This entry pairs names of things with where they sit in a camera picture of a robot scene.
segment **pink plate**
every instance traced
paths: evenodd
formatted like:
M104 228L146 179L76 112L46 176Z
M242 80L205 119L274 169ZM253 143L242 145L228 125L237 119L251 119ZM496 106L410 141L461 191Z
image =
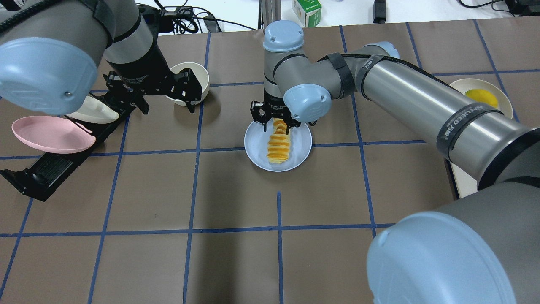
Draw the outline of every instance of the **pink plate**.
M96 142L73 122L54 116L23 117L11 125L11 130L24 144L58 154L81 152Z

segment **yellow lemon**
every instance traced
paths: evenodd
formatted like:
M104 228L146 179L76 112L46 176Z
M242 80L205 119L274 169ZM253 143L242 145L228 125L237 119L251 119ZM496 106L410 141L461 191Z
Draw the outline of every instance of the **yellow lemon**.
M465 92L465 96L478 102L487 103L495 109L499 108L499 101L497 100L497 97L484 89L468 90Z

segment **blue joint cap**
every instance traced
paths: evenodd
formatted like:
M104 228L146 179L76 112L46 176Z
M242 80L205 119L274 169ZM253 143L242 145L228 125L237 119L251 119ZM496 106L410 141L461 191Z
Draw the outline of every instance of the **blue joint cap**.
M299 84L283 95L285 105L292 118L299 122L313 122L325 116L332 106L332 97L327 89L317 84Z
M381 41L381 42L377 42L377 43L370 43L370 44L364 45L364 47L366 47L366 46L368 46L368 45L376 45L376 46L378 46L379 48L383 49L386 53L388 53L388 56L394 57L394 58L400 58L400 53L396 50L396 48L394 47L394 45L391 44L391 43L388 42L388 41Z
M73 113L96 78L93 59L69 43L28 37L0 45L0 96L25 109Z
M265 40L262 47L270 52L290 52L300 49L303 45L302 28L290 21L279 20L270 23L265 30Z

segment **bread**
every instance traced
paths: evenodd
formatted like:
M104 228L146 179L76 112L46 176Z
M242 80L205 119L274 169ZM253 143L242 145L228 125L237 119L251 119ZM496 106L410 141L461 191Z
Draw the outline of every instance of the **bread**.
M274 118L274 133L270 135L270 141L268 141L268 160L270 163L282 163L289 159L289 153L291 152L291 131L289 134L285 134L287 131L287 124L279 118Z

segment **green box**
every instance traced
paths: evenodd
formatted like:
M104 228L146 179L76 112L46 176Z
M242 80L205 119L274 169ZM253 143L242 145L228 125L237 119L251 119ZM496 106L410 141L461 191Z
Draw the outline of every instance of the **green box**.
M293 10L305 28L314 28L321 22L322 5L318 0L293 0Z

